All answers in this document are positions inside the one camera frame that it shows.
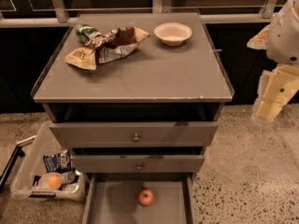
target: speckled floor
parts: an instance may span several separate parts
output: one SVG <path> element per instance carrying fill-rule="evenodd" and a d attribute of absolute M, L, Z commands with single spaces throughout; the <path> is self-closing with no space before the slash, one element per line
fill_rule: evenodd
<path fill-rule="evenodd" d="M 299 105 L 268 126 L 250 122 L 251 105 L 224 107 L 220 127 L 193 183 L 198 223 L 299 223 Z M 16 140 L 36 134 L 46 114 L 0 115 L 0 172 Z M 80 223 L 85 202 L 0 192 L 0 223 Z"/>

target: drawer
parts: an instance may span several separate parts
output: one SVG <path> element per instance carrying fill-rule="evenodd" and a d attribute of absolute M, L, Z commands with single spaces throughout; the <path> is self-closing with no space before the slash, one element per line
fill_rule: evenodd
<path fill-rule="evenodd" d="M 76 122 L 53 123 L 62 147 L 208 146 L 217 122 Z"/>
<path fill-rule="evenodd" d="M 197 173 L 205 159 L 200 147 L 169 147 L 171 153 L 167 148 L 114 148 L 119 153 L 99 149 L 73 156 L 76 168 L 83 173 Z"/>
<path fill-rule="evenodd" d="M 151 189 L 149 206 L 138 202 L 138 193 Z M 192 182 L 188 174 L 115 175 L 93 174 L 83 216 L 84 224 L 194 224 Z"/>

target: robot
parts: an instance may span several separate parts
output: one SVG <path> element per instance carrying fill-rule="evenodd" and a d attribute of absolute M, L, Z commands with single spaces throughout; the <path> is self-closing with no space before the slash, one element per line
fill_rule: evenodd
<path fill-rule="evenodd" d="M 299 90 L 299 0 L 288 0 L 279 13 L 247 44 L 265 49 L 267 57 L 278 63 L 272 71 L 263 71 L 252 121 L 273 121 Z"/>

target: apple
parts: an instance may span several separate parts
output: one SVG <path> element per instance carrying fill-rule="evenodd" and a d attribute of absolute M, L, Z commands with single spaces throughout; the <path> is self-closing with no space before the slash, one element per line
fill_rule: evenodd
<path fill-rule="evenodd" d="M 150 189 L 142 189 L 139 192 L 138 200 L 142 205 L 151 205 L 153 202 L 153 192 Z"/>

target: drawer handle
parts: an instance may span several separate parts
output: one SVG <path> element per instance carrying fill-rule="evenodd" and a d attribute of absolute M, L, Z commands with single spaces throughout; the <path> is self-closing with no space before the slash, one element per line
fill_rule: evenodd
<path fill-rule="evenodd" d="M 138 133 L 134 134 L 132 140 L 133 140 L 133 142 L 139 142 L 140 141 L 140 136 L 138 136 Z"/>
<path fill-rule="evenodd" d="M 141 171 L 142 170 L 142 164 L 139 162 L 138 165 L 136 166 L 136 170 L 137 171 Z"/>

